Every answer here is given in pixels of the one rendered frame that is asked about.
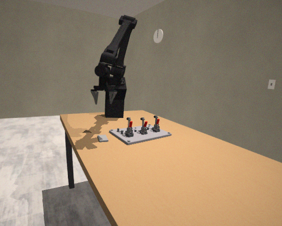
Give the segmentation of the grey toggle clamp with red handle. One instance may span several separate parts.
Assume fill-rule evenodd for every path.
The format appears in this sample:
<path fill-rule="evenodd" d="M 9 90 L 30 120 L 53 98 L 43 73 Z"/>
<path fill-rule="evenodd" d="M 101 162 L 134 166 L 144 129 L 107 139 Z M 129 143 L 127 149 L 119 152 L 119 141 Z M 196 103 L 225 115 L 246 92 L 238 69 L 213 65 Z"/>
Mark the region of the grey toggle clamp with red handle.
<path fill-rule="evenodd" d="M 160 132 L 160 126 L 159 126 L 159 120 L 160 119 L 157 119 L 157 115 L 154 116 L 155 118 L 155 124 L 154 124 L 154 128 L 153 128 L 153 131 L 154 132 Z"/>

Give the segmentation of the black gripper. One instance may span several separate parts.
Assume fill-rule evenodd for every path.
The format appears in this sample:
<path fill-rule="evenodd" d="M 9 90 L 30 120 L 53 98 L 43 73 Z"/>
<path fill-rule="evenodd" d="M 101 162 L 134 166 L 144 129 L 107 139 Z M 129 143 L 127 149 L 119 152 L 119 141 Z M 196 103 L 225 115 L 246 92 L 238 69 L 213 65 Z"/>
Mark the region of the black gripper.
<path fill-rule="evenodd" d="M 109 92 L 109 100 L 110 100 L 110 104 L 112 104 L 113 99 L 115 98 L 115 96 L 117 94 L 117 90 L 108 89 L 107 87 L 104 87 L 104 86 L 95 86 L 94 85 L 94 89 L 91 89 L 91 93 L 92 93 L 92 96 L 94 98 L 95 104 L 97 104 L 97 100 L 98 100 L 98 91 L 103 91 L 103 90 L 105 92 Z"/>

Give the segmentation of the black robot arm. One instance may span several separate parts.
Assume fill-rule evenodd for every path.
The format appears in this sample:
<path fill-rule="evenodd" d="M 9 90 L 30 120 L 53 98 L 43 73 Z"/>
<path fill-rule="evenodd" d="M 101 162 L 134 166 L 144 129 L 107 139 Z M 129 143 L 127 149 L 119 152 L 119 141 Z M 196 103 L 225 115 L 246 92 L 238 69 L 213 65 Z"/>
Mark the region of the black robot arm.
<path fill-rule="evenodd" d="M 127 15 L 120 17 L 119 25 L 121 26 L 110 45 L 101 54 L 99 64 L 94 70 L 95 74 L 99 76 L 99 87 L 107 87 L 113 90 L 116 86 L 125 85 L 122 79 L 126 69 L 124 57 L 131 32 L 135 29 L 136 23 L 137 20 L 134 17 Z M 111 66 L 111 69 L 108 66 Z M 109 77 L 110 74 L 113 77 Z"/>

